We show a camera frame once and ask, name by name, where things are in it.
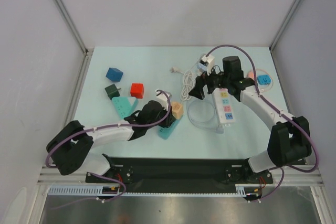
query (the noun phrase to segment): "red cube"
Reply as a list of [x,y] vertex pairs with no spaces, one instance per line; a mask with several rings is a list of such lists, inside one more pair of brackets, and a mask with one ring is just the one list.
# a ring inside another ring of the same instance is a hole
[[142,99],[144,92],[145,92],[145,88],[143,87],[142,83],[132,83],[132,86],[131,86],[131,96],[132,97]]

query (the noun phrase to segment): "floor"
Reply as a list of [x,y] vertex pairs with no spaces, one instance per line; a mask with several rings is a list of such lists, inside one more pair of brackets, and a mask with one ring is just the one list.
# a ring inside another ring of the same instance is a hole
[[40,224],[321,223],[309,187],[280,188],[261,204],[248,204],[243,198],[128,196],[104,204],[85,200],[51,210],[77,199],[48,196]]

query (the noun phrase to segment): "white power strip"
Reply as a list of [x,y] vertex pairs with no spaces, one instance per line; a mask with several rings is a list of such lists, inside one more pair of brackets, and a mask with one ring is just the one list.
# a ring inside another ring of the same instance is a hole
[[230,94],[227,92],[227,89],[215,89],[212,93],[212,98],[214,100],[219,124],[225,125],[234,123],[236,118],[233,113]]

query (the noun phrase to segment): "tan block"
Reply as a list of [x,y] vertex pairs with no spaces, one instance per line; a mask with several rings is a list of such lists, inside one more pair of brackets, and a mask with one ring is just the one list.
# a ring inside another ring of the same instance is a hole
[[183,105],[178,102],[172,102],[173,116],[179,120],[183,115]]

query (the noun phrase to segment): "blue cube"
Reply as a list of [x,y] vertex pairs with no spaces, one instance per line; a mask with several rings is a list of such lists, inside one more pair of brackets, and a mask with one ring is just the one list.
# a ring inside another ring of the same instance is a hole
[[121,80],[123,74],[124,73],[120,71],[118,68],[109,68],[106,77],[111,81],[118,82]]
[[260,85],[269,85],[271,84],[272,80],[269,75],[264,74],[262,76],[258,76],[257,78]]

